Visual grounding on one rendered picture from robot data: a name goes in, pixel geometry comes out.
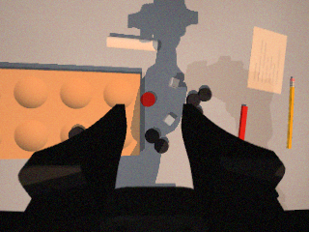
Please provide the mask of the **red flat bar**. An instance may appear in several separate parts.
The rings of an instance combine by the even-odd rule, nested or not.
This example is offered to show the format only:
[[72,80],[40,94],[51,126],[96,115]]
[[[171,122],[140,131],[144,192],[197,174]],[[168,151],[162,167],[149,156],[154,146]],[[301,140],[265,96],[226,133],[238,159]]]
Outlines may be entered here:
[[245,126],[246,126],[246,116],[247,116],[247,107],[242,106],[240,111],[240,120],[239,120],[239,138],[244,140],[245,135]]

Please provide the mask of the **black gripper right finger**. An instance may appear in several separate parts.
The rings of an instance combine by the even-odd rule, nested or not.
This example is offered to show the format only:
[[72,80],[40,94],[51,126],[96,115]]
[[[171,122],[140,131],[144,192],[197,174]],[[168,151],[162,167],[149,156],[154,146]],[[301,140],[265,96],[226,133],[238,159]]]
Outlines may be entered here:
[[192,103],[183,104],[181,128],[206,211],[259,220],[286,214],[275,189],[286,167],[273,151],[223,130]]

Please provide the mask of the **white rectangular bar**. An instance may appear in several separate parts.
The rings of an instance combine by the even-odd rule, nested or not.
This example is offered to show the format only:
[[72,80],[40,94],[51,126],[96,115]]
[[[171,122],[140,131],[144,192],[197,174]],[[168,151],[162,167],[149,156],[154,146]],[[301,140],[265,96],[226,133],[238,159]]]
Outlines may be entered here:
[[107,47],[157,51],[157,41],[107,36]]

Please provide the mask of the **pale orange flat sheet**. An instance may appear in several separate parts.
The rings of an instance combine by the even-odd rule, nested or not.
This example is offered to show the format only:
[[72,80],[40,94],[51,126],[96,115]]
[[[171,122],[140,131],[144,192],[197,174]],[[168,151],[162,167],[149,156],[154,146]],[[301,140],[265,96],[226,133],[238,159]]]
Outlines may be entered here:
[[247,87],[281,94],[287,36],[253,29]]

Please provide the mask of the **small white cube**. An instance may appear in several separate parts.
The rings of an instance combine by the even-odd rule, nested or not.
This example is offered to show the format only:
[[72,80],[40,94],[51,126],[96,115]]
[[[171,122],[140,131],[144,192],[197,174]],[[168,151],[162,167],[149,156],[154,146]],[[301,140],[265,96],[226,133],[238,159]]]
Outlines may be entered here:
[[175,119],[171,115],[167,114],[162,121],[165,122],[168,126],[171,126]]
[[170,81],[169,81],[169,87],[172,87],[172,88],[178,88],[178,85],[179,85],[179,80],[178,79],[176,79],[176,78],[170,78]]

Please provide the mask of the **red disc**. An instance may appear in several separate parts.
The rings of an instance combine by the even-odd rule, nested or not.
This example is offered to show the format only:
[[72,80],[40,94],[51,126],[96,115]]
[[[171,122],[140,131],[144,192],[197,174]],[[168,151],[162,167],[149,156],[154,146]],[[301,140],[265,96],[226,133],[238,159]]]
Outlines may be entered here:
[[152,106],[155,103],[155,96],[149,92],[144,93],[141,96],[141,103],[147,107]]

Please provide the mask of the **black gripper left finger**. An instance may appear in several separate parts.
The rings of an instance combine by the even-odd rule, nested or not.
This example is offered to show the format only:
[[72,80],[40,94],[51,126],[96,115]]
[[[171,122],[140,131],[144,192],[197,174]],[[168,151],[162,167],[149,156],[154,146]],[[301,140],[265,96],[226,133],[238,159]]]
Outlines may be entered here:
[[23,215],[50,221],[103,211],[116,186],[126,129],[125,104],[117,103],[86,130],[34,152],[18,173],[31,197]]

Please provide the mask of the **yellow pencil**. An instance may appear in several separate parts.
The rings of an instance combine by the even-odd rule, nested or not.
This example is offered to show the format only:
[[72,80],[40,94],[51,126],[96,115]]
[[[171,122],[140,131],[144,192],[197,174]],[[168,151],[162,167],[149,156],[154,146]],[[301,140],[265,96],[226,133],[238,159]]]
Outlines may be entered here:
[[290,80],[290,102],[289,102],[289,121],[288,121],[288,138],[287,148],[292,149],[292,133],[293,133],[293,116],[294,116],[294,95],[295,95],[295,79]]

